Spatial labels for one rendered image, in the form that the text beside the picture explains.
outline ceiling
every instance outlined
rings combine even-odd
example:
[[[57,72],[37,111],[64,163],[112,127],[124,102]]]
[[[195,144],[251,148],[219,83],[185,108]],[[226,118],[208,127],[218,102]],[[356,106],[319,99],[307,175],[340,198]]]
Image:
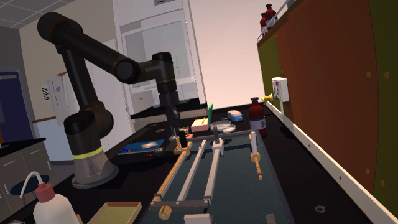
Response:
[[[20,29],[74,0],[0,0],[0,26]]]

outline red bottle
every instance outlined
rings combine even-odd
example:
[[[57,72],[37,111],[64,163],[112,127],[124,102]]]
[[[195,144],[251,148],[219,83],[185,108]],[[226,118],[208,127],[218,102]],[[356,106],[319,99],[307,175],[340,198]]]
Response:
[[[272,6],[271,4],[266,5],[266,7],[267,7],[267,11],[266,11],[267,24],[270,23],[271,19],[276,15],[276,12],[274,10],[272,10],[271,6]],[[269,24],[268,30],[271,29],[271,27],[276,23],[276,21],[278,21],[278,17],[275,17],[275,19],[271,22],[271,24]]]
[[[266,14],[261,13],[262,19],[260,20],[261,32],[266,28],[267,21],[266,21]],[[264,36],[268,32],[268,29],[262,34]]]
[[[249,108],[250,129],[259,130],[261,137],[267,135],[264,108],[259,105],[258,97],[251,98],[253,104]]]

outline black robotic arm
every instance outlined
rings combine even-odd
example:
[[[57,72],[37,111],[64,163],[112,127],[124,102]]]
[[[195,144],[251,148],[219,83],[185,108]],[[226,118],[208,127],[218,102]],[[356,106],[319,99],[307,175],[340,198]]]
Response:
[[[113,128],[112,114],[98,100],[84,59],[114,75],[119,81],[134,84],[156,79],[160,105],[177,136],[180,128],[179,103],[171,54],[160,52],[152,60],[137,63],[83,33],[81,26],[56,12],[44,14],[38,21],[39,35],[56,46],[72,83],[80,111],[69,116],[65,133],[75,160],[76,188],[101,185],[118,173],[105,156],[100,139]]]

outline stool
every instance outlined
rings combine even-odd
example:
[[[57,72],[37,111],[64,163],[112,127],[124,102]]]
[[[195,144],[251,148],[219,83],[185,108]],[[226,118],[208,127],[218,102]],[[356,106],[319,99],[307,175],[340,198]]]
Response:
[[[50,180],[50,177],[48,175],[40,175],[43,182],[47,183]],[[24,187],[24,183],[25,181],[22,181],[20,183],[18,183],[17,185],[13,186],[13,188],[10,190],[10,193],[12,195],[21,195],[22,192],[22,188]],[[39,184],[39,180],[37,180],[36,175],[33,175],[27,182],[26,187],[25,187],[25,192],[22,196],[22,203],[24,204],[24,207],[26,206],[26,201],[25,201],[25,194],[27,193],[31,193],[33,192],[33,196],[35,197],[35,199],[37,199],[36,194],[35,194],[35,190]]]

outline red bottle cap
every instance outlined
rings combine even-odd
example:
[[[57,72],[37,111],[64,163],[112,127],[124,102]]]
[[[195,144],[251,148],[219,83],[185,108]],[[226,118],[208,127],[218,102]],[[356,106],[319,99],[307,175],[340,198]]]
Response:
[[[35,193],[40,203],[48,202],[55,197],[55,192],[51,184],[43,182],[43,184],[38,184],[38,186]]]

